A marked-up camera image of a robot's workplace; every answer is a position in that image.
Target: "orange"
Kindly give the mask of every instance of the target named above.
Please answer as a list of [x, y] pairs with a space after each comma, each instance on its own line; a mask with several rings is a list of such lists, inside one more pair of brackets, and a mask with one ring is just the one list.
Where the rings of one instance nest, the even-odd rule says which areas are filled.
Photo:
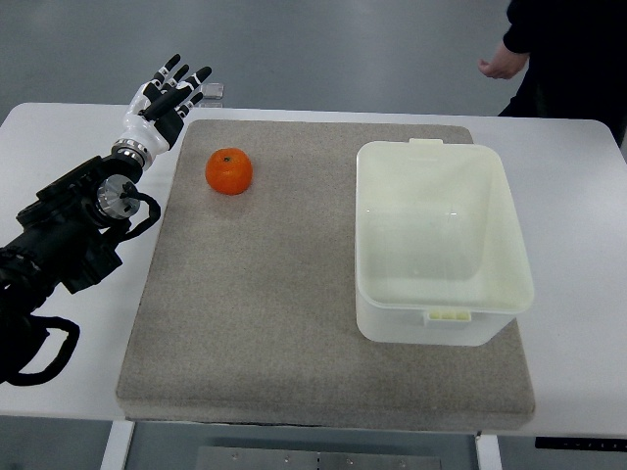
[[240, 194], [251, 185], [253, 164], [240, 149], [219, 149], [207, 160], [205, 178], [219, 193]]

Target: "white plastic container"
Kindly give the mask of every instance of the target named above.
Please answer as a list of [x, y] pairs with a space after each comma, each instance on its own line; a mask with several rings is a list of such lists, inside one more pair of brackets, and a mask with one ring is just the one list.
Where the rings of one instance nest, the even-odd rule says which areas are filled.
[[479, 346], [534, 297], [500, 157], [370, 142], [357, 157], [357, 322], [370, 340]]

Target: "person's hand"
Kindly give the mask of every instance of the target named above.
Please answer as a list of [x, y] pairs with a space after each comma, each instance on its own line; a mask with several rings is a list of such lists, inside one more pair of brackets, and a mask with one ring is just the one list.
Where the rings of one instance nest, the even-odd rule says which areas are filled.
[[522, 71], [529, 59], [529, 54], [516, 54], [507, 49], [503, 41], [499, 44], [492, 62], [479, 61], [479, 70], [489, 78], [509, 80]]

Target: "black clothing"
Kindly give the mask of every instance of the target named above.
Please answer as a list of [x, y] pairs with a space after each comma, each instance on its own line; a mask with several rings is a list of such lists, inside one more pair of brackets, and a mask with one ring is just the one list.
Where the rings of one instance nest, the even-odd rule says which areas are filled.
[[512, 0], [507, 18], [505, 46], [530, 56], [500, 116], [596, 119], [620, 145], [627, 127], [627, 1]]

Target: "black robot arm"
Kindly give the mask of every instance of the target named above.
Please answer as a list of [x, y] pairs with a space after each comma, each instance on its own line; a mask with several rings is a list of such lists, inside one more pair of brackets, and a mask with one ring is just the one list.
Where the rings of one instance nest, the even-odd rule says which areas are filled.
[[[0, 384], [38, 385], [63, 370], [77, 344], [78, 326], [33, 312], [60, 283], [72, 294], [98, 284], [122, 264], [118, 244], [159, 220], [159, 205], [135, 184], [174, 144], [202, 94], [188, 97], [211, 73], [202, 68], [179, 82], [188, 67], [170, 77], [178, 61], [174, 56], [139, 88], [124, 116], [125, 131], [108, 157], [94, 157], [68, 172], [18, 214], [24, 232], [0, 249]], [[148, 205], [148, 217], [131, 230], [129, 219], [141, 201]], [[22, 373], [49, 329], [68, 333], [57, 357], [41, 372]]]

